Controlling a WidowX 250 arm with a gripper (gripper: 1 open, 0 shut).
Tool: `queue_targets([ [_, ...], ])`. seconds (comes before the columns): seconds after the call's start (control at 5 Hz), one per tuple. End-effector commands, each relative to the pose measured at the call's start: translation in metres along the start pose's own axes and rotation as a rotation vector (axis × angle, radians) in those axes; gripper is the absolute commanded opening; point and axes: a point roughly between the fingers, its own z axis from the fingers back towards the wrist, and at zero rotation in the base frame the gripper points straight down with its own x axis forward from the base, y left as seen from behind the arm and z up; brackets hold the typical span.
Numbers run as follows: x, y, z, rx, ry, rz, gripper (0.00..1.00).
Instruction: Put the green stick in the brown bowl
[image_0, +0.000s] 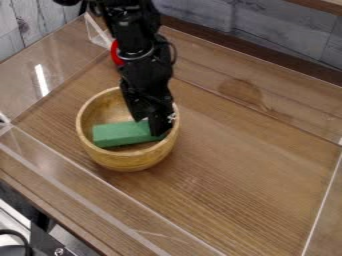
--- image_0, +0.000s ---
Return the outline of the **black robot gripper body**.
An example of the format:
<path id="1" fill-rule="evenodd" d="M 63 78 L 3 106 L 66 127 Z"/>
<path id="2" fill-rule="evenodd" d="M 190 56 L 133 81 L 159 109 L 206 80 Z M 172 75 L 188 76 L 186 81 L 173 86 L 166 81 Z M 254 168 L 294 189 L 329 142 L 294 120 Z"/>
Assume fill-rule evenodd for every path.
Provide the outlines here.
<path id="1" fill-rule="evenodd" d="M 117 39 L 121 88 L 130 104 L 172 104 L 169 82 L 174 75 L 177 50 L 161 34 L 126 35 Z"/>

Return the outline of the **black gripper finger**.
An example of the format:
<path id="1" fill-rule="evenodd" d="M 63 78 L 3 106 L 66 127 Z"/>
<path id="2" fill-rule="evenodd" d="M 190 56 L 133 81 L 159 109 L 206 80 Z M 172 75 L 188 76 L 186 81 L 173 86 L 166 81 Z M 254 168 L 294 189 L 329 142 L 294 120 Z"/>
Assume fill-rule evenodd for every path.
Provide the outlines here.
<path id="1" fill-rule="evenodd" d="M 162 136 L 172 128 L 176 117 L 173 97 L 166 96 L 149 107 L 149 125 L 153 136 Z"/>
<path id="2" fill-rule="evenodd" d="M 126 91 L 123 93 L 127 108 L 137 122 L 147 118 L 151 114 L 151 104 L 145 94 Z"/>

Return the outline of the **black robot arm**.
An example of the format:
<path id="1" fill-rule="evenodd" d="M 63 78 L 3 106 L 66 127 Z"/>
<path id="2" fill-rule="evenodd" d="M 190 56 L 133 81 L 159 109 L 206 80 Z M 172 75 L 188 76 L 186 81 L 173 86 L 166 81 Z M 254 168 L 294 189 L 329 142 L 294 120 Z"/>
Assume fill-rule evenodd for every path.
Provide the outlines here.
<path id="1" fill-rule="evenodd" d="M 62 6 L 87 2 L 103 18 L 114 38 L 121 90 L 137 122 L 146 119 L 153 136 L 173 128 L 174 97 L 169 83 L 177 50 L 159 33 L 161 13 L 153 0 L 53 0 Z"/>

